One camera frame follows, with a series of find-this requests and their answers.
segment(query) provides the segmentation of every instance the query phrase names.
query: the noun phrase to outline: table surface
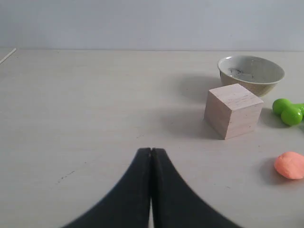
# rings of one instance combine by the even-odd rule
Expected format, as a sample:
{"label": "table surface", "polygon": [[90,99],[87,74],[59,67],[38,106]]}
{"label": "table surface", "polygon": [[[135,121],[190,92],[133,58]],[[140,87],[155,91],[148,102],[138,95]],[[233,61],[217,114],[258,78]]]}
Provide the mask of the table surface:
{"label": "table surface", "polygon": [[[285,78],[254,132],[220,140],[203,120],[217,61],[272,60]],[[303,181],[273,169],[304,153],[304,125],[271,114],[303,102],[301,52],[17,50],[0,65],[0,227],[58,228],[99,201],[140,147],[165,148],[185,181],[244,228],[302,228]]]}

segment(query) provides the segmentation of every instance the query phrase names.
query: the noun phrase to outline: wooden cube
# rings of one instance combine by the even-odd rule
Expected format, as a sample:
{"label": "wooden cube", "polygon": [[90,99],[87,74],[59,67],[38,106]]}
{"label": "wooden cube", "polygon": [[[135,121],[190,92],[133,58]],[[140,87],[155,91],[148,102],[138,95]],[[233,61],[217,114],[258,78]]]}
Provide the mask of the wooden cube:
{"label": "wooden cube", "polygon": [[224,138],[254,130],[263,101],[239,84],[209,90],[205,119]]}

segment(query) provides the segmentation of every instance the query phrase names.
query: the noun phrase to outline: green toy dumbbell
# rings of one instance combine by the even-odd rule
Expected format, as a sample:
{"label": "green toy dumbbell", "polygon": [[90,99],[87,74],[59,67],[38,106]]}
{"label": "green toy dumbbell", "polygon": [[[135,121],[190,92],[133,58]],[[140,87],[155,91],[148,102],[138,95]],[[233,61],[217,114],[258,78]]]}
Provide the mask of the green toy dumbbell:
{"label": "green toy dumbbell", "polygon": [[303,120],[304,104],[293,104],[287,99],[277,99],[272,104],[272,110],[280,115],[282,121],[289,125],[297,125]]}

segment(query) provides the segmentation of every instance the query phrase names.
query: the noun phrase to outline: white bowl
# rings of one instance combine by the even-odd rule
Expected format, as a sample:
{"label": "white bowl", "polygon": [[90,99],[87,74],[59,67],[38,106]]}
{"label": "white bowl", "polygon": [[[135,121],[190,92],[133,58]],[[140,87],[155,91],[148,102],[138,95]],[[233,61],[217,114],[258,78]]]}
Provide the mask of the white bowl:
{"label": "white bowl", "polygon": [[240,84],[257,96],[267,94],[285,75],[276,63],[255,56],[230,56],[218,62],[223,85]]}

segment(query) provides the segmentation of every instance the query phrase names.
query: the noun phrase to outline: orange play dough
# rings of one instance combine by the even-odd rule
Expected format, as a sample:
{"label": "orange play dough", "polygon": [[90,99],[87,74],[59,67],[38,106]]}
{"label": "orange play dough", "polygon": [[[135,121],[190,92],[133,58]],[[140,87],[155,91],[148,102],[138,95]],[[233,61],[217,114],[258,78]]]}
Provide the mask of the orange play dough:
{"label": "orange play dough", "polygon": [[276,159],[275,169],[288,179],[302,179],[304,177],[304,156],[293,151],[285,152]]}

